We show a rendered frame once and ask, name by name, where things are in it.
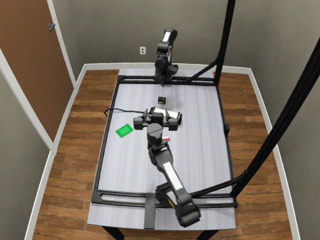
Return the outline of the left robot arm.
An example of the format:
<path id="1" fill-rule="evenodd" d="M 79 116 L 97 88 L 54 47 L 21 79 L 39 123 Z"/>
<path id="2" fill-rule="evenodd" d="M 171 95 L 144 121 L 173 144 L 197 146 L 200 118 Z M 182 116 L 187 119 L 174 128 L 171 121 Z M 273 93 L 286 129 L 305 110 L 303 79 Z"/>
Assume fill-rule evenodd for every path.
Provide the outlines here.
<path id="1" fill-rule="evenodd" d="M 151 161 L 159 172 L 164 174 L 167 182 L 156 186 L 155 194 L 160 206 L 173 206 L 180 225 L 188 228 L 201 221 L 200 207 L 194 203 L 174 168 L 173 155 L 168 142 L 162 141 L 164 114 L 152 112 L 146 116 L 145 124 L 147 150 Z M 166 148 L 166 149 L 164 149 Z M 162 150 L 164 149 L 164 150 Z M 162 150 L 162 151 L 161 151 Z M 195 205 L 189 205 L 189 204 Z"/>

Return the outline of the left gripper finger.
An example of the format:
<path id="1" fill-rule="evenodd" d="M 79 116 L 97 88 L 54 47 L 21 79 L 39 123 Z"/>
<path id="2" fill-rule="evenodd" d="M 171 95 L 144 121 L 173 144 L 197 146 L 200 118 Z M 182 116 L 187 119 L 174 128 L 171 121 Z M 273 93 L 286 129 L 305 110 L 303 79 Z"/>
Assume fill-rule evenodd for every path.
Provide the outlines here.
<path id="1" fill-rule="evenodd" d="M 174 119 L 173 117 L 169 116 L 167 109 L 165 109 L 165 117 L 166 117 L 166 122 L 168 122 L 168 119 Z"/>
<path id="2" fill-rule="evenodd" d="M 138 116 L 138 118 L 141 118 L 144 121 L 144 123 L 146 122 L 147 111 L 148 111 L 148 109 L 146 108 L 146 110 L 143 113 L 143 115 L 142 116 Z"/>

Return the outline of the green flat rectangular pad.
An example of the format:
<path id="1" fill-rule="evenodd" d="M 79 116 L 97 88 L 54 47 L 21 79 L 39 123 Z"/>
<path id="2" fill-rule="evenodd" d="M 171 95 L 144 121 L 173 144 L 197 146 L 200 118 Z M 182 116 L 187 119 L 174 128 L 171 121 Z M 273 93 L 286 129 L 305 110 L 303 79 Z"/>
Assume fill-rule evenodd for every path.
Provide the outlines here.
<path id="1" fill-rule="evenodd" d="M 133 128 L 127 123 L 123 127 L 116 130 L 115 132 L 119 135 L 120 138 L 123 138 L 124 136 L 131 133 L 132 131 L 134 131 Z"/>

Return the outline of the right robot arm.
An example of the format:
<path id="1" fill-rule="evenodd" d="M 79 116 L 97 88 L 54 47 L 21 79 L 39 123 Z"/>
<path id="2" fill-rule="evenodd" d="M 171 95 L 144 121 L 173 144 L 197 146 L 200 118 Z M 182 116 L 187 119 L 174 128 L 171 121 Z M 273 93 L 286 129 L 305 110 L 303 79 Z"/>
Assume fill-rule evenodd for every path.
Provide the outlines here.
<path id="1" fill-rule="evenodd" d="M 169 66 L 167 65 L 165 68 L 165 74 L 169 73 L 172 76 L 175 76 L 179 70 L 178 65 L 172 65 L 172 52 L 173 52 L 173 43 L 178 35 L 177 30 L 172 28 L 166 28 L 164 30 L 164 37 L 162 41 L 156 47 L 155 56 L 157 56 L 157 60 L 154 64 L 157 70 L 162 70 L 165 65 L 169 62 Z M 158 53 L 159 52 L 159 53 Z"/>

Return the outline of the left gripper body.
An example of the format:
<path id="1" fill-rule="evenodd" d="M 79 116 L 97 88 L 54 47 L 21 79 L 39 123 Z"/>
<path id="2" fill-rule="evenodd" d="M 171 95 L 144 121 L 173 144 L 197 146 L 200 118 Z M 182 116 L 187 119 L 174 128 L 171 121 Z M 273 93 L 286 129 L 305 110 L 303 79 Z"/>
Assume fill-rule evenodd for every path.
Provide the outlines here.
<path id="1" fill-rule="evenodd" d="M 168 128 L 168 131 L 176 132 L 178 130 L 178 119 L 171 118 L 168 119 L 168 122 L 164 122 L 164 128 Z M 144 122 L 140 117 L 133 118 L 133 129 L 135 131 L 142 131 L 143 128 L 147 128 L 149 125 Z"/>

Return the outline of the black charger with brass prongs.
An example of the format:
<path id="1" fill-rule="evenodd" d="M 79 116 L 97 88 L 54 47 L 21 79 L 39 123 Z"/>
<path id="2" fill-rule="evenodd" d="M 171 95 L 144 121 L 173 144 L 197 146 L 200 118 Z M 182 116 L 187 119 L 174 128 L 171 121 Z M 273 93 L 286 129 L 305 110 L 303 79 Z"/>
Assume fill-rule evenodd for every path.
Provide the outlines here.
<path id="1" fill-rule="evenodd" d="M 159 96 L 158 97 L 158 104 L 164 104 L 167 102 L 168 100 L 166 100 L 166 97 L 162 97 L 162 96 Z"/>

